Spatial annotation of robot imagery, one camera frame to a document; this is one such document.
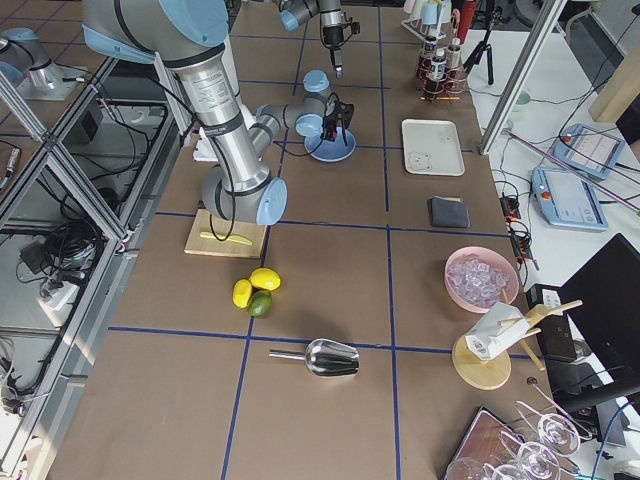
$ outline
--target metal scoop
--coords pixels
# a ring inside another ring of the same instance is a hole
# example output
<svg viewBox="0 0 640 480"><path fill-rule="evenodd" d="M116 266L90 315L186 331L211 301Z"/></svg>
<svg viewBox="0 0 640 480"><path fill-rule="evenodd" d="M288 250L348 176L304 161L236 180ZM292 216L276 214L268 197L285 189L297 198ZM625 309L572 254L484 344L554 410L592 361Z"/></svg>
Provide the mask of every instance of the metal scoop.
<svg viewBox="0 0 640 480"><path fill-rule="evenodd" d="M269 350L269 356L304 360L309 371L320 377L355 375L360 367L360 355L355 348L326 338L311 342L305 353Z"/></svg>

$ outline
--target white tray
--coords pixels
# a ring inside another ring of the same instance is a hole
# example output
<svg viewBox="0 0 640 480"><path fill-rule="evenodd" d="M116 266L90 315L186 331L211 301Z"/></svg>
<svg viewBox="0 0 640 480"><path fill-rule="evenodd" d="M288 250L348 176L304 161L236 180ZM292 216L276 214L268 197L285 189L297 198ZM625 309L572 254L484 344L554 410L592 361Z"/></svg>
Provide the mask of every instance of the white tray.
<svg viewBox="0 0 640 480"><path fill-rule="evenodd" d="M443 120L403 120L404 166L418 175L460 176L464 161L458 132Z"/></svg>

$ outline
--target white desk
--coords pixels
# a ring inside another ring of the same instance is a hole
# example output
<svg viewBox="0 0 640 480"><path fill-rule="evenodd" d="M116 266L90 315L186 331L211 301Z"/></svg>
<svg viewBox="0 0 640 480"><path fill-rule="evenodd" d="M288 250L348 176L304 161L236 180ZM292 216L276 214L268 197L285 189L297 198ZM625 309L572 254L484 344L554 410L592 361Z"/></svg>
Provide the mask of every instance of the white desk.
<svg viewBox="0 0 640 480"><path fill-rule="evenodd" d="M473 90L480 92L501 93L527 39L527 35L527 33L521 32L492 32L490 43L493 49L495 83L492 86L487 84L485 55L480 65L474 66L469 76L469 86ZM484 31L472 30L469 32L462 47L463 59L468 57L471 50L482 40L483 36ZM590 87L591 83L562 36L560 34L552 34L525 84L525 88L531 94L531 97L533 99L557 102L579 97L587 92ZM485 128L498 103L498 98L475 92L472 92L472 96L478 113L478 122L481 128ZM613 126L611 124L596 124L592 121L588 108L595 98L596 94L591 95L569 121L568 126L578 122L594 125L599 130ZM577 104L577 100L562 105L531 102L523 110L511 114L510 120L513 122L513 131L532 142L557 135L558 130ZM617 130L613 130L611 134L622 137ZM489 155L493 168L499 167L506 142L507 137L501 136L492 146ZM553 140L550 140L541 147L548 147L552 142ZM532 169L538 166L542 160L540 156L517 141L509 143L504 158L504 170L525 178L531 178ZM629 147L625 147L619 162L638 167L638 161ZM629 175L640 180L640 175L633 173ZM503 179L502 174L498 172L494 173L494 177L496 180ZM513 176L508 176L507 180L513 183L520 193L528 191L529 186L523 180ZM603 185L622 196L633 195L639 190L638 185L613 172L603 182ZM497 184L499 192L502 191L502 187L502 184ZM505 193L508 195L514 192L507 185ZM598 195L602 200L610 200L600 193ZM540 267L540 270L537 271L531 262L528 263L529 275L525 289L534 283L562 285L618 232L622 232L634 247L640 250L640 218L620 205L603 206L605 216L609 222L609 229L606 232L592 233L552 227L540 214L537 205L535 205L535 200L533 203L529 205L526 195L520 197L520 212L524 222L530 226L533 235L531 249ZM589 358L589 363L592 364L595 371L603 369L595 358ZM605 383L611 381L611 377L608 375L601 376L601 378ZM632 408L627 408L625 414L634 426L640 426L640 417ZM625 438L627 440L627 448L607 447L607 451L614 454L615 460L603 460L600 463L599 477L613 478L613 472L619 461L640 457L640 434L625 432ZM574 459L583 473L591 473L595 458L594 452L598 446L599 444L596 442L585 444Z"/></svg>

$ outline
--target robotic arm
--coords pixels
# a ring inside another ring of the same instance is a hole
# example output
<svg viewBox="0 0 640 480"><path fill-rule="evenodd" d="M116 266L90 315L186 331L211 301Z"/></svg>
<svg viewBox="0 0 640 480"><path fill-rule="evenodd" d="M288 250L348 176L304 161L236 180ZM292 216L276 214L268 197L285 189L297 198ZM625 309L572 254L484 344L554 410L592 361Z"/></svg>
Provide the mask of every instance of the robotic arm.
<svg viewBox="0 0 640 480"><path fill-rule="evenodd" d="M216 156L203 187L210 212L224 219L272 225L284 213L287 189L271 178L260 156L284 127L304 136L328 140L323 131L336 116L345 128L352 106L330 101L329 82L322 72L305 77L301 106L263 107L257 123L247 129L222 61L228 35L223 1L212 0L84 0L87 45L104 55L152 64L157 52L177 74L202 123Z"/></svg>
<svg viewBox="0 0 640 480"><path fill-rule="evenodd" d="M12 28L0 34L0 71L11 83L18 83L28 72L39 90L55 90L63 83L62 71L28 28Z"/></svg>
<svg viewBox="0 0 640 480"><path fill-rule="evenodd" d="M280 20L284 28L291 32L307 23L320 13L320 39L322 45L329 50L331 65L336 77L342 77L342 46L352 35L360 33L360 23L347 18L342 12L340 0L273 0L280 10ZM344 31L350 30L345 39Z"/></svg>

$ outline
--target scoop handle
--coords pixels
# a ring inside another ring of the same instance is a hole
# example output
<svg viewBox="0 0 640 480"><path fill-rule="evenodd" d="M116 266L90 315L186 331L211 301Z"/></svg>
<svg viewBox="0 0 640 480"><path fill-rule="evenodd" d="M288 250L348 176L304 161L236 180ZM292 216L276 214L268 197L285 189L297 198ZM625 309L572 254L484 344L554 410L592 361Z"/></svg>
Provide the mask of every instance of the scoop handle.
<svg viewBox="0 0 640 480"><path fill-rule="evenodd" d="M269 356L276 357L276 358L289 358L291 360L304 361L304 353L298 353L298 352L285 352L284 350L269 350Z"/></svg>

